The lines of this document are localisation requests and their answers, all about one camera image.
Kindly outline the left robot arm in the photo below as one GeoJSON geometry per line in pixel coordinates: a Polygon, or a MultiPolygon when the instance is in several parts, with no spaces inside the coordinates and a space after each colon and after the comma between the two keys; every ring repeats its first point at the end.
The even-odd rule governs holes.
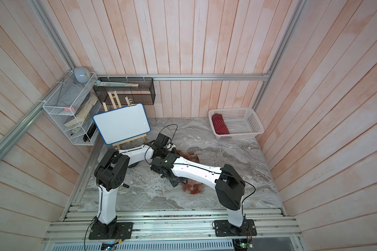
{"type": "Polygon", "coordinates": [[[124,184],[129,168],[141,161],[150,163],[156,157],[163,159],[170,152],[176,153],[176,146],[162,133],[155,140],[131,149],[109,148],[94,172],[99,192],[96,219],[104,225],[116,219],[117,191],[124,184]]]}

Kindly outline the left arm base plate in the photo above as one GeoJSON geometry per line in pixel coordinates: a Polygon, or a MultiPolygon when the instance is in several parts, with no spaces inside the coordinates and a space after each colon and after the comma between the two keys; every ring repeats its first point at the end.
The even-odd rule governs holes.
{"type": "Polygon", "coordinates": [[[132,230],[132,222],[111,222],[109,224],[103,224],[97,221],[93,224],[88,239],[130,239],[132,230]]]}

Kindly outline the red plaid skirt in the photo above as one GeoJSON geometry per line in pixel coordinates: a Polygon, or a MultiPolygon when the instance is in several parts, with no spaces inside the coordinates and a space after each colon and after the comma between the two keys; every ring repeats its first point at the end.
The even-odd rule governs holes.
{"type": "MultiPolygon", "coordinates": [[[[178,151],[178,154],[195,163],[200,163],[199,157],[192,151],[178,151]]],[[[184,192],[195,195],[204,191],[204,185],[200,182],[196,182],[192,179],[188,179],[185,183],[181,183],[184,192]]]]}

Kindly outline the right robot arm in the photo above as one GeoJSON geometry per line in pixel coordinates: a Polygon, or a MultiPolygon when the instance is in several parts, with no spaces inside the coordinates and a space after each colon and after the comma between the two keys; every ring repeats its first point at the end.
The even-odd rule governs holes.
{"type": "Polygon", "coordinates": [[[170,153],[164,159],[155,157],[150,168],[162,178],[167,178],[174,186],[190,179],[214,189],[220,204],[227,209],[229,224],[237,228],[243,225],[246,185],[231,165],[206,166],[170,153]]]}

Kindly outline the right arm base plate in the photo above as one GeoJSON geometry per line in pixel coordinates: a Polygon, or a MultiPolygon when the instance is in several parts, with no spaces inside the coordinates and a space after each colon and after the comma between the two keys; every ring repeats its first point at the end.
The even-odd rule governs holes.
{"type": "Polygon", "coordinates": [[[215,220],[213,222],[213,228],[217,237],[257,236],[254,220],[244,219],[244,222],[240,227],[230,224],[227,220],[215,220]]]}

